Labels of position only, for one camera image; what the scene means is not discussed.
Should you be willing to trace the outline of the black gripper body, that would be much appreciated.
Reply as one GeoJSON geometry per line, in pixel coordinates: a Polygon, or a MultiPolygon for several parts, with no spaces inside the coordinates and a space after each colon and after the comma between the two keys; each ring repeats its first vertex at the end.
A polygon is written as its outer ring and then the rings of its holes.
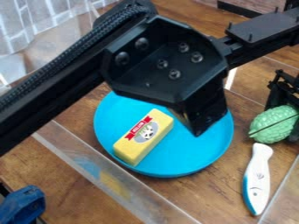
{"type": "Polygon", "coordinates": [[[278,85],[285,92],[285,104],[299,108],[299,74],[294,77],[283,69],[275,71],[275,78],[269,82],[267,88],[271,91],[274,85],[278,85]]]}

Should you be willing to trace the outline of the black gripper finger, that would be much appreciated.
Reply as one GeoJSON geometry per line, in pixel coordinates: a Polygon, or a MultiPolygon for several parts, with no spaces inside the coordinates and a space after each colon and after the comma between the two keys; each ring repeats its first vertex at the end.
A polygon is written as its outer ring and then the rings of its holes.
{"type": "Polygon", "coordinates": [[[299,140],[299,123],[294,126],[294,129],[291,131],[291,134],[289,136],[290,142],[297,142],[299,140]]]}
{"type": "Polygon", "coordinates": [[[278,85],[274,85],[266,102],[266,109],[273,109],[285,104],[285,92],[278,85]]]}

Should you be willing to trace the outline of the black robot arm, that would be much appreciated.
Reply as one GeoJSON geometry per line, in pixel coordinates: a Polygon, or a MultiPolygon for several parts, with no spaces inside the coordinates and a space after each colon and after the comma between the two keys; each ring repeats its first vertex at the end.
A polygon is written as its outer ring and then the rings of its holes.
{"type": "Polygon", "coordinates": [[[230,24],[223,38],[123,0],[93,30],[0,96],[0,157],[98,85],[166,106],[202,135],[229,113],[223,80],[235,67],[299,45],[299,4],[230,24]]]}

